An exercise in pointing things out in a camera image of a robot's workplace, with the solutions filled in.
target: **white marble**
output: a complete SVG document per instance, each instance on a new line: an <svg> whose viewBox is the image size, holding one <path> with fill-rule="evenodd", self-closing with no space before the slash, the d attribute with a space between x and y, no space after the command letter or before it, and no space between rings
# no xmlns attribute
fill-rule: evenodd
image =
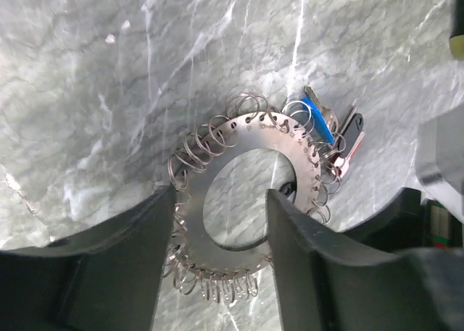
<svg viewBox="0 0 464 331"><path fill-rule="evenodd" d="M343 230L420 187L417 126L463 102L450 0L0 0L0 21L3 249L44 246L146 198L231 94L280 106L306 84L341 118L352 104L365 117L331 201L329 225ZM280 330L272 272L260 280L234 307L166 280L153 330Z"/></svg>

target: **metal ring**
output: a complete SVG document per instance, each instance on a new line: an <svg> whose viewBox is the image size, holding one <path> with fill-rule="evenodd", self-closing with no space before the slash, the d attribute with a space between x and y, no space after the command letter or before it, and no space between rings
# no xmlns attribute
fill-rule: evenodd
<svg viewBox="0 0 464 331"><path fill-rule="evenodd" d="M183 139L183 147L185 148L185 150L187 151L187 154L188 156L193 160L195 161L196 163L198 164L202 164L204 166L207 166L211 161L212 161L212 155L208 154L208 157L209 159L207 161L203 161L202 159L199 158L199 156L197 156L191 149L190 149L190 146L189 146L189 142L187 140L187 138L189 136L192 136L194 137L194 140L196 142L196 140L198 139L197 137L197 133L195 132L190 132L189 134L186 135L186 137ZM206 151L206 148L203 147L203 145L199 145L200 149L201 150L204 150Z"/></svg>
<svg viewBox="0 0 464 331"><path fill-rule="evenodd" d="M307 142L307 147L308 148L314 148L313 152L308 157L308 161L311 162L311 164L316 168L319 168L319 165L320 165L319 159L317 159L316 162L314 162L312 160L312 158L318 157L319 150L318 150L318 148L316 148L314 146L317 146L317 145L320 145L320 144L327 145L327 143L324 142L324 141L308 141Z"/></svg>
<svg viewBox="0 0 464 331"><path fill-rule="evenodd" d="M258 113L258 112L266 112L266 111L268 110L269 102L268 102L268 100L266 99L266 97L264 97L262 94L258 94L258 93L249 93L249 97L252 97L252 98L254 99L254 101L257 102L257 104L258 104L256 113ZM241 106L243 105L243 103L244 103L249 97L243 98L243 99L240 100L240 102L236 105L236 112L237 112L237 115L240 115L240 108L241 108ZM264 109L261 109L261 105L260 105L260 103L259 103L259 101L258 101L257 99L262 99L262 100L265 102L266 107L265 107Z"/></svg>
<svg viewBox="0 0 464 331"><path fill-rule="evenodd" d="M325 193L322 193L323 195L326 195L326 201L325 202L319 202L319 201L317 201L315 199L311 200L312 204L314 204L318 208L322 208L323 206L326 206L327 203L328 203L328 189L327 189L327 186L325 184L320 184L320 185L322 185L322 187L326 190Z"/></svg>
<svg viewBox="0 0 464 331"><path fill-rule="evenodd" d="M203 298L206 301L209 301L210 300L210 280L206 279L206 282L204 281L204 270L203 269L200 270L199 279L200 279L200 286L202 287Z"/></svg>
<svg viewBox="0 0 464 331"><path fill-rule="evenodd" d="M233 280L229 280L225 278L225 275L221 278L221 285L223 287L223 294L224 294L224 299L226 301L231 300L231 303L235 301L235 287L233 286Z"/></svg>
<svg viewBox="0 0 464 331"><path fill-rule="evenodd" d="M188 277L188 273L190 272L190 269L191 268L194 268L195 267L195 264L191 264L188 269L185 270L185 274L183 275L183 278L181 278L181 287L179 288L179 291L184 295L184 296L188 296L192 293L192 291L194 290L194 288L196 287L196 282L198 281L198 275L194 275L194 278L188 282L186 282L186 279ZM192 286L186 291L184 292L183 291L183 286L184 284L188 284L190 282L194 282L192 284Z"/></svg>
<svg viewBox="0 0 464 331"><path fill-rule="evenodd" d="M182 191L187 189L188 185L188 178L187 178L187 171L185 169L182 169L182 175L183 175L183 184L179 185L178 181L176 180L176 175L174 173L174 168L173 168L173 158L175 154L171 154L169 156L169 159L167 160L167 173L169 174L169 178L171 180L171 183L174 185L175 189L177 191Z"/></svg>
<svg viewBox="0 0 464 331"><path fill-rule="evenodd" d="M182 266L183 266L182 264L178 264L176 268L174 269L173 287L176 290L179 290L181 288L181 267Z"/></svg>
<svg viewBox="0 0 464 331"><path fill-rule="evenodd" d="M319 210L320 208L317 208L317 210L312 210L312 211L309 210L307 215L311 216L314 213L318 213L320 215L320 217L322 217L322 219L323 219L323 224L326 224L327 222L331 221L331 218L332 218L331 209L327 205L325 205L325 206L323 206L321 208L327 208L328 217L326 217L326 215L321 210Z"/></svg>
<svg viewBox="0 0 464 331"><path fill-rule="evenodd" d="M219 289L219 283L218 280L211 281L212 286L212 300L216 303L220 303L220 289Z"/></svg>
<svg viewBox="0 0 464 331"><path fill-rule="evenodd" d="M345 163L347 163L347 160L345 159L345 156L343 155L343 152L340 152L339 154L340 154L340 157L343 159L343 163L342 163L341 165L336 166L336 165L334 165L334 163L332 163L331 161L328 161L328 162L327 162L327 165L326 165L327 168L332 169L334 172L335 172L336 169L341 169L341 168L343 168L343 166L345 165Z"/></svg>
<svg viewBox="0 0 464 331"><path fill-rule="evenodd" d="M179 199L178 194L179 193L185 193L187 195L187 200L179 202L178 201L178 199ZM185 191L185 189L176 190L175 194L176 194L176 196L175 196L175 198L176 198L175 206L182 206L184 204L187 204L191 200L191 194L188 193L187 191Z"/></svg>
<svg viewBox="0 0 464 331"><path fill-rule="evenodd" d="M308 146L320 146L320 148L316 148L314 152L312 153L312 157L316 157L317 154L319 154L319 151L323 148L329 148L332 149L333 146L326 141L310 141L308 142Z"/></svg>
<svg viewBox="0 0 464 331"><path fill-rule="evenodd" d="M338 181L338 182L337 182L337 183L338 183L338 186L337 186L337 188L336 188L335 191L325 192L325 191L322 191L321 189L319 189L318 186L315 186L315 189L316 189L317 191L319 191L319 193L321 193L321 194L323 194L323 195L332 196L332 195L336 194L337 192L339 192L339 190L340 190L340 187L341 187L341 178L340 178L339 175L336 175L336 176L335 176L335 181L336 181L336 182ZM325 184L323 181L320 181L320 184L321 184L321 185L325 185L327 190L328 190L327 185L332 185L332 184Z"/></svg>
<svg viewBox="0 0 464 331"><path fill-rule="evenodd" d="M347 141L345 140L345 137L343 135L341 135L340 133L334 133L333 135L336 135L338 138L336 139L336 141L338 139L342 139L343 140L343 149L338 149L337 148L337 151L341 154L343 151L345 151L345 149L347 148Z"/></svg>
<svg viewBox="0 0 464 331"><path fill-rule="evenodd" d="M289 121L288 120L284 120L283 121L283 124L282 125L279 125L277 123L277 121L274 119L273 115L272 115L272 111L274 111L275 113L278 113L278 114L282 114L281 111L277 108L275 108L274 106L270 106L269 107L269 111L268 111L268 115L269 115L269 118L270 118L270 121L273 123L273 125L275 126L275 128L277 128L278 130L280 130L282 133L284 134L287 134L288 132L290 132L290 126L289 126Z"/></svg>
<svg viewBox="0 0 464 331"><path fill-rule="evenodd" d="M253 99L254 102L256 103L257 105L257 109L254 111L254 117L256 117L256 113L258 113L260 111L260 101L257 100L257 97L252 94L252 93L239 93L233 97L231 97L227 103L225 104L225 115L228 116L228 117L231 117L229 115L229 109L230 109L230 106L232 104L233 101L235 101L236 99L238 98L241 98L239 104L236 105L235 107L235 110L236 110L236 115L237 116L240 116L240 113L239 113L239 110L241 108L241 106L244 104L245 101L247 101L248 99Z"/></svg>
<svg viewBox="0 0 464 331"><path fill-rule="evenodd" d="M248 286L250 288L250 295L252 297L258 296L258 281L257 281L256 277L253 277L250 274L248 269L246 270L245 279L248 282Z"/></svg>
<svg viewBox="0 0 464 331"><path fill-rule="evenodd" d="M322 155L322 158L319 160L320 163L324 163L326 161L329 161L331 157L340 154L338 150L332 149L329 152L326 152L325 154Z"/></svg>
<svg viewBox="0 0 464 331"><path fill-rule="evenodd" d="M173 261L174 259L177 259L177 258L180 256L180 254L182 253L182 251L185 249L185 247L186 247L185 242L182 243L182 244L178 244L178 245L176 245L176 246L173 246L173 247L169 250L169 252L167 253L168 255L166 256L166 259L167 259L168 261Z"/></svg>
<svg viewBox="0 0 464 331"><path fill-rule="evenodd" d="M168 260L165 260L165 262L163 263L162 265L162 274L161 274L161 277L163 278L166 278L168 275L171 274L171 272L173 271L173 265L174 265L175 261L168 261Z"/></svg>
<svg viewBox="0 0 464 331"><path fill-rule="evenodd" d="M195 142L196 144L198 145L198 147L203 150L203 152L205 152L206 154L210 155L210 156L220 156L222 154L224 154L224 151L225 151L225 147L222 146L225 141L224 141L224 137L222 134L220 134L220 138L223 140L223 144L220 144L222 147L223 147L223 150L221 152L212 152L211 151L211 147L209 145L209 143L207 141L205 141L204 143L202 143L202 141L200 139L203 139L204 137L202 137L199 133L198 133L198 130L200 128L207 128L208 129L208 132L211 130L211 129L216 129L216 127L214 126L211 126L209 123L206 124L204 123L203 125L200 125L198 126L196 129L195 129Z"/></svg>
<svg viewBox="0 0 464 331"><path fill-rule="evenodd" d="M293 115L298 114L298 113L300 113L300 112L305 112L305 113L307 113L306 110L296 110L295 112L292 112L291 115L290 115L289 117L293 117ZM311 134L311 132L314 130L314 127L315 127L315 121L312 120L312 121L310 121L310 122L312 122L312 125L311 125L311 128L310 128L309 130L308 130L308 129L305 130L306 135ZM294 130L301 130L301 129L304 128L304 127L305 127L304 125L301 125L301 124L299 123L298 126L294 126L293 129L294 129Z"/></svg>
<svg viewBox="0 0 464 331"><path fill-rule="evenodd" d="M206 167L201 164L201 163L198 163L198 165L201 167L201 168L198 168L197 166L194 166L192 163L190 162L187 162L185 159L183 159L182 157L179 156L179 153L182 153L182 154L185 154L187 156L189 156L189 153L187 152L186 149L184 148L179 148L175 153L174 153L174 156L176 157L176 159L178 159L179 161L181 161L182 163L184 163L186 166L189 166L190 168L192 168L192 170L194 172L197 172L197 173L203 173L205 170L206 170Z"/></svg>
<svg viewBox="0 0 464 331"><path fill-rule="evenodd" d="M240 283L240 277L236 277L233 279L233 283L237 289L237 296L242 299L242 300L247 300L249 298L249 289L243 289Z"/></svg>
<svg viewBox="0 0 464 331"><path fill-rule="evenodd" d="M216 132L216 134L218 134L220 136L220 138L223 140L223 142L220 142L217 138L216 138L216 134L213 133L213 128L216 129L215 126L213 126L211 124L211 122L214 120L214 119L225 119L225 121L230 121L231 119L225 115L215 115L213 117L211 117L210 121L208 122L208 132L210 132L210 137L211 139L213 139L219 146L222 146L223 148L233 148L235 145L237 145L237 143L233 144L233 145L227 145L225 144L225 139L224 139L224 136L222 135L222 133L220 132Z"/></svg>
<svg viewBox="0 0 464 331"><path fill-rule="evenodd" d="M174 228L175 234L176 234L176 236L174 236L174 237L177 237L177 234L182 235L182 234L185 233L186 228L184 226L184 223L185 223L185 221L176 212L174 214L174 220L173 220L173 228Z"/></svg>
<svg viewBox="0 0 464 331"><path fill-rule="evenodd" d="M301 104L303 106L306 106L307 107L307 111L306 110L296 110L295 112L292 112L290 115L287 115L285 113L285 109L287 109L289 106L291 105L295 105L295 104ZM304 125L302 125L301 127L297 128L298 130L301 129L301 128L304 128L306 127L310 122L311 122L311 118L312 118L312 111L311 111L311 106L309 106L307 103L303 102L303 101L290 101L289 103L285 104L282 108L282 114L285 114L287 115L288 117L293 117L293 115L295 114L298 114L300 112L304 112L306 114L308 114L308 118L307 118L307 121Z"/></svg>
<svg viewBox="0 0 464 331"><path fill-rule="evenodd" d="M182 211L184 211L183 219L186 221L185 226L188 229L186 232L187 249L184 253L188 254L191 262L195 263L197 267L206 269L206 277L210 272L220 272L225 274L227 278L232 279L240 269L243 270L243 274L245 269L249 269L250 273L254 273L264 267L266 263L262 261L262 258L270 250L266 237L260 238L245 246L243 250L237 251L229 246L218 245L207 234L203 221L203 208L207 192L217 173L230 161L256 148L272 148L280 151L291 162L297 177L298 190L295 197L295 206L306 212L314 207L311 200L318 196L318 192L313 188L319 184L315 176L320 174L320 169L308 163L308 157L314 148L307 148L306 143L297 135L292 136L292 134L284 134L276 130L267 113L264 114L265 119L263 121L254 120L249 125L245 122L247 115L233 119L234 122L237 122L236 129L240 135L237 147L228 149L223 155L215 158L214 162L208 165L206 173L192 175L191 177L189 175L189 191L195 201L189 202L182 208ZM278 113L275 113L275 116L278 117L279 122L286 118L283 114ZM290 127L297 123L290 117L287 117L287 120ZM223 123L219 126L219 129L224 132L225 136L228 136L232 131L229 122ZM244 282L240 280L239 283L244 288Z"/></svg>
<svg viewBox="0 0 464 331"><path fill-rule="evenodd" d="M164 272L164 273L163 273L162 277L163 277L163 278L166 278L168 275L170 275L170 274L174 271L175 268L177 269L177 266L178 266L179 264L180 264L180 262L177 261L177 260L172 261L172 263L170 264L171 267L169 268L169 270L168 270L167 272Z"/></svg>
<svg viewBox="0 0 464 331"><path fill-rule="evenodd" d="M316 179L317 179L320 183L322 183L322 184L332 185L332 184L334 184L334 183L336 182L337 174L335 174L334 179L333 179L331 182L329 182L329 183L326 183L325 181L323 181L322 178L321 178L319 175L316 175L315 177L316 177Z"/></svg>

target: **center hole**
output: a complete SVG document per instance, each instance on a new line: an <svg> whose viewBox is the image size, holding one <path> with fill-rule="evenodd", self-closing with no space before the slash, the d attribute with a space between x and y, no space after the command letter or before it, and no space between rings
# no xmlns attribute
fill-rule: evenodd
<svg viewBox="0 0 464 331"><path fill-rule="evenodd" d="M237 156L216 175L203 206L207 233L223 247L240 249L268 233L266 190L295 181L290 161L280 152L256 149Z"/></svg>

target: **metal washer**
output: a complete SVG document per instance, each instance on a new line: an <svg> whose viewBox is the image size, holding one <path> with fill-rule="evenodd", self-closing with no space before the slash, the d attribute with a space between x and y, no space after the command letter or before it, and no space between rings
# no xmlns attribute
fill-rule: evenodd
<svg viewBox="0 0 464 331"><path fill-rule="evenodd" d="M222 132L226 139L236 133L236 146L227 148L222 155L215 157L207 165L205 172L188 174L188 191L191 200L181 210L187 229L185 237L188 244L185 255L190 262L195 263L195 270L204 270L205 277L212 279L220 279L223 275L226 279L233 279L237 272L254 273L267 265L264 258L270 254L265 238L245 249L231 250L218 245L205 229L204 200L216 175L226 164L237 156L257 148L278 151L291 162L295 171L298 185L295 207L306 212L314 207L312 201L318 197L315 188L320 184L316 179L316 176L320 175L320 166L315 167L314 163L319 161L319 155L315 153L314 146L308 146L308 138L304 137L305 130L295 130L294 127L300 127L298 122L283 114L273 113L273 117L280 123L287 120L290 127L288 133L278 130L265 112L260 112L247 123L250 116L246 114L217 127L215 132ZM210 135L202 140L205 141L211 146L217 145Z"/></svg>

